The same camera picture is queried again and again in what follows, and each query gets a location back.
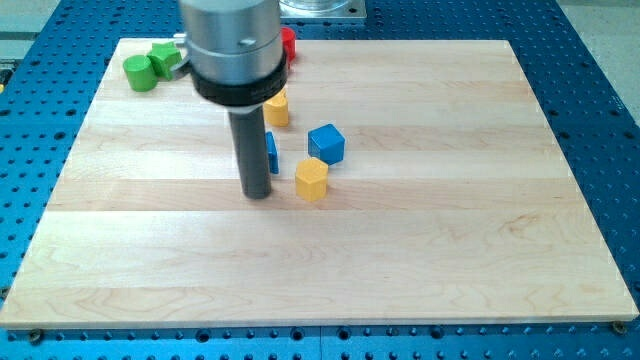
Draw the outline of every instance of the yellow block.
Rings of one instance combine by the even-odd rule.
[[[307,201],[320,200],[327,195],[329,165],[318,158],[298,163],[296,194]]]
[[[289,100],[287,100],[287,93],[284,89],[267,100],[262,109],[264,119],[269,124],[280,127],[289,125]]]

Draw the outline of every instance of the wood grain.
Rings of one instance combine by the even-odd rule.
[[[630,320],[638,310],[503,41],[300,41],[273,194],[240,192],[190,79],[128,89],[123,39],[0,324],[139,328]],[[347,138],[295,196],[306,133]]]

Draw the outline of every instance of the blue pegboard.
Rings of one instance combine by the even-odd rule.
[[[364,24],[291,26],[301,39],[511,42],[638,302],[640,131],[558,5],[368,0],[367,13]],[[0,287],[15,276],[119,38],[180,31],[175,1],[61,1],[0,95]],[[640,358],[639,321],[615,331],[582,323],[303,331],[302,339],[291,328],[50,331],[30,342],[0,330],[0,359]]]

